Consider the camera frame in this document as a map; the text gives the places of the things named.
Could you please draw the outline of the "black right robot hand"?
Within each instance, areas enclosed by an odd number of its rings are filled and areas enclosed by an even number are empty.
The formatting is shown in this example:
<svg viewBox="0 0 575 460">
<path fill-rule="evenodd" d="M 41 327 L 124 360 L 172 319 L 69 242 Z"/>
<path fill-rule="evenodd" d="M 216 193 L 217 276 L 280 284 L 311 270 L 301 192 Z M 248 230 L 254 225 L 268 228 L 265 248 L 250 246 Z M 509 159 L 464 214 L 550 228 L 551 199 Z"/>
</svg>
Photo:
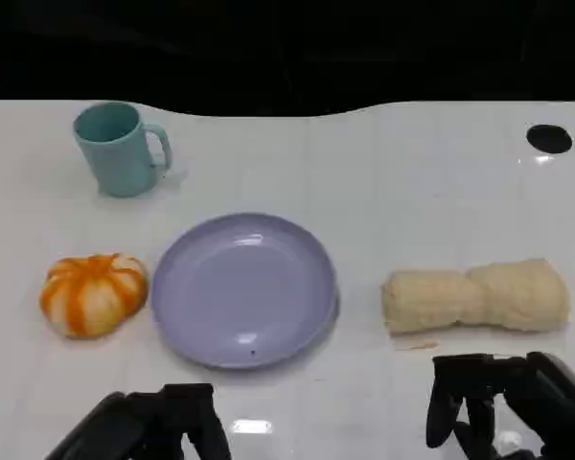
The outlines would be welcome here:
<svg viewBox="0 0 575 460">
<path fill-rule="evenodd" d="M 431 449 L 454 435 L 469 459 L 575 459 L 575 374 L 556 356 L 488 354 L 436 356 L 426 417 Z M 518 449 L 502 455 L 493 446 L 495 396 L 541 441 L 540 453 Z"/>
</svg>

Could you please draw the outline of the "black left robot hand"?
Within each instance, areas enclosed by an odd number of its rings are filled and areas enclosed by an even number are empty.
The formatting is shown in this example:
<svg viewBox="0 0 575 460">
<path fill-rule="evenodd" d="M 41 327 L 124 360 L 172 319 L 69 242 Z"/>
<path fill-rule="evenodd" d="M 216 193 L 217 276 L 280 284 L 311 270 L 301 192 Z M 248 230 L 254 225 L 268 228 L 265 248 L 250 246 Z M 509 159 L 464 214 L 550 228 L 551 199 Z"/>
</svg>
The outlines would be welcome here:
<svg viewBox="0 0 575 460">
<path fill-rule="evenodd" d="M 166 384 L 155 393 L 111 393 L 47 458 L 183 459 L 186 437 L 201 460 L 230 460 L 213 394 L 209 383 Z"/>
</svg>

